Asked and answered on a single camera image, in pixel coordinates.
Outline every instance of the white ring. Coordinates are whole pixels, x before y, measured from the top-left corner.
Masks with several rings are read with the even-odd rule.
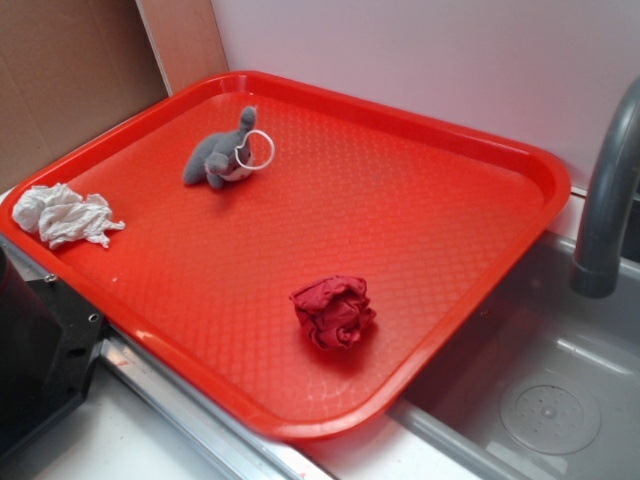
[[[258,166],[245,165],[244,163],[242,163],[240,161],[240,157],[238,157],[238,150],[241,149],[242,147],[244,147],[244,144],[247,143],[247,138],[249,138],[249,135],[251,135],[252,133],[257,133],[258,135],[263,136],[264,138],[267,139],[267,142],[269,142],[269,145],[271,145],[271,156],[269,157],[269,159],[266,162],[264,162],[262,165],[258,165]],[[237,146],[234,149],[234,151],[236,152],[236,160],[238,161],[238,163],[240,164],[240,166],[242,168],[246,168],[247,170],[262,170],[267,165],[269,165],[271,163],[271,160],[273,160],[273,157],[275,157],[275,155],[276,155],[276,146],[274,145],[273,140],[271,140],[271,137],[269,135],[267,135],[266,133],[264,133],[262,130],[249,130],[247,132],[247,134],[244,136],[244,138],[242,139],[242,144]]]

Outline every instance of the crumpled red rag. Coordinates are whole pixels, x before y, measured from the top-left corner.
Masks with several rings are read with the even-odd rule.
[[[289,298],[313,343],[322,349],[350,348],[376,317],[366,293],[364,279],[335,275],[302,287]]]

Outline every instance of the sink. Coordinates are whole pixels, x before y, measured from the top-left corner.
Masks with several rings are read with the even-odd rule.
[[[487,478],[638,478],[640,268],[585,298],[573,250],[545,233],[403,393]]]

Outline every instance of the plush toy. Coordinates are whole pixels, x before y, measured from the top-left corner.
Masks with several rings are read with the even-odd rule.
[[[182,173],[184,183],[194,185],[206,179],[213,188],[220,189],[225,182],[248,177],[256,169],[251,168],[253,159],[248,138],[255,124],[256,109],[246,107],[240,116],[238,130],[214,133],[200,142]]]

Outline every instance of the plastic tray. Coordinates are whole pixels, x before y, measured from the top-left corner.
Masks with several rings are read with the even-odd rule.
[[[277,156],[186,187],[195,145],[246,105]],[[11,210],[32,185],[100,193],[111,248],[50,251]],[[0,230],[238,419],[282,439],[382,412],[544,231],[569,195],[536,148],[254,72],[207,79],[18,186]],[[350,350],[302,334],[289,294],[364,277],[374,327]]]

